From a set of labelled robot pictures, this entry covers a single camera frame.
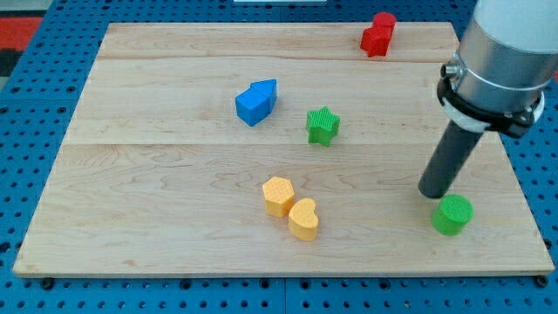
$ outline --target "wood grain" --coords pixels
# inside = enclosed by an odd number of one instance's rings
[[[434,97],[450,24],[113,24],[14,271],[25,277],[505,276],[554,269],[509,160],[487,134],[452,186],[475,217],[445,237],[417,183],[447,118]],[[234,97],[277,78],[250,128]],[[341,116],[308,145],[306,112]],[[265,214],[279,175],[316,200],[314,242]]]

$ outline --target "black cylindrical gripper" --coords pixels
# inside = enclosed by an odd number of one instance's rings
[[[432,199],[444,196],[481,136],[451,120],[420,178],[420,193]]]

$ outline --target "blue block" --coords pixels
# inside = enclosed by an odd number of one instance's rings
[[[249,88],[236,97],[236,114],[249,126],[255,126],[269,115],[269,99]]]
[[[271,113],[277,101],[277,80],[273,78],[260,82],[254,82],[250,84],[250,88],[256,89],[258,92],[263,94],[263,96],[269,99],[269,112]]]

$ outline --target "orange heart-shaped block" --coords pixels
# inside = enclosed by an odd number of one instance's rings
[[[316,213],[316,202],[310,198],[298,201],[289,212],[290,233],[304,241],[316,239],[319,221]]]

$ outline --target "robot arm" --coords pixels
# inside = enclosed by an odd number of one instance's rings
[[[442,197],[485,131],[524,135],[544,108],[558,69],[558,3],[479,0],[453,59],[442,66],[439,101],[451,121],[418,185]]]

